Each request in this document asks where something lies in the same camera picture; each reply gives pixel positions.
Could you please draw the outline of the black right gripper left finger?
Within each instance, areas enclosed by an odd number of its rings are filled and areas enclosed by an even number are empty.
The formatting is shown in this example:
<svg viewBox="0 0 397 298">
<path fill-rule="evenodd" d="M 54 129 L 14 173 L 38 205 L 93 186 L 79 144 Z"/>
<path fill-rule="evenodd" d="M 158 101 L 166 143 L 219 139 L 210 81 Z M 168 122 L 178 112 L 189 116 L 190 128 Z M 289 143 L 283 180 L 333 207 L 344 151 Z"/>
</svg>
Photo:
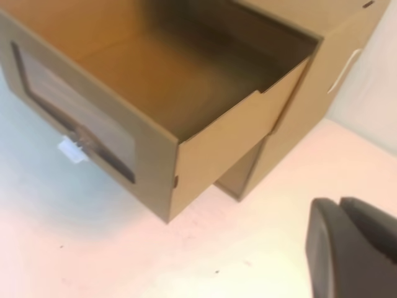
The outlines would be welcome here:
<svg viewBox="0 0 397 298">
<path fill-rule="evenodd" d="M 313 297 L 396 297 L 396 264 L 376 250 L 339 206 L 311 203 L 306 259 Z"/>
</svg>

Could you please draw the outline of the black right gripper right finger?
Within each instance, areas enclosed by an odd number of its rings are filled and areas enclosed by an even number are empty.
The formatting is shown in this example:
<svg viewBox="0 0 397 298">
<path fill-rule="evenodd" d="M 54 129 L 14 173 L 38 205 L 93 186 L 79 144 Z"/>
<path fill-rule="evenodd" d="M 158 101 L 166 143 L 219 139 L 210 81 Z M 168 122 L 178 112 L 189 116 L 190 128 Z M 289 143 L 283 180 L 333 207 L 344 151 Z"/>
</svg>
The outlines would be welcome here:
<svg viewBox="0 0 397 298">
<path fill-rule="evenodd" d="M 343 197 L 339 206 L 366 240 L 396 264 L 396 218 L 354 197 Z"/>
</svg>

